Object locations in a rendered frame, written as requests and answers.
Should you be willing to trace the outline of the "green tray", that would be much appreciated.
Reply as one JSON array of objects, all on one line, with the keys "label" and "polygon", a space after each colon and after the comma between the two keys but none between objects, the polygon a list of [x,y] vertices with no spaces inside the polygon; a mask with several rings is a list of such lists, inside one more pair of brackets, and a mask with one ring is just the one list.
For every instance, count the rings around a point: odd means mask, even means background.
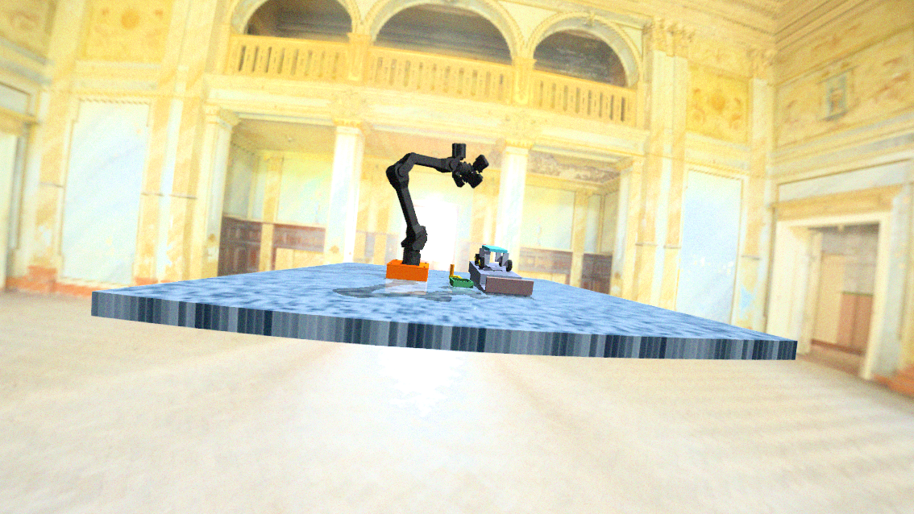
[{"label": "green tray", "polygon": [[449,282],[453,287],[464,287],[464,288],[473,288],[475,282],[472,282],[469,279],[462,279],[462,277],[450,277]]}]

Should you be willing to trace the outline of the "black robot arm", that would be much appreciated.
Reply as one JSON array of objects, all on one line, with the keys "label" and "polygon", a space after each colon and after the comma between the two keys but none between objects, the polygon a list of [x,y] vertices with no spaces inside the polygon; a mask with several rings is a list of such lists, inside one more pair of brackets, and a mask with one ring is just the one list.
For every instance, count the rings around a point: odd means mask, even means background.
[{"label": "black robot arm", "polygon": [[[407,153],[394,165],[388,166],[386,176],[388,182],[395,188],[400,199],[401,211],[405,219],[405,238],[401,241],[403,249],[402,263],[405,265],[420,266],[421,254],[427,241],[426,227],[418,223],[418,218],[409,194],[409,172],[415,164],[434,168],[438,172],[452,172],[452,178],[459,178],[459,174],[467,173],[466,143],[452,143],[452,155],[446,159],[437,159],[427,155],[417,155],[415,152]],[[472,188],[483,182],[482,174],[473,171],[464,178]]]}]

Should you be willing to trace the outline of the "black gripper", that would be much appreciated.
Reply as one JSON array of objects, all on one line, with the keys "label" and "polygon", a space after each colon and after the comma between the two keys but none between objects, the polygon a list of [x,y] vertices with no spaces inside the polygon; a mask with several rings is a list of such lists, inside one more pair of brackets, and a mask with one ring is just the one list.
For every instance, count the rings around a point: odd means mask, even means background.
[{"label": "black gripper", "polygon": [[[467,164],[466,160],[464,160],[463,162]],[[463,176],[461,176],[461,174],[459,174],[459,178],[453,178],[453,182],[455,182],[455,184],[458,188],[462,188],[465,185],[465,183],[467,183],[467,181],[464,179],[465,177],[469,176],[469,174],[473,171],[478,171],[478,173],[481,173],[488,166],[489,166],[489,162],[486,159],[486,157],[484,155],[480,155],[476,158],[475,162],[473,162],[473,165],[471,163],[467,164],[467,173],[463,174]]]}]

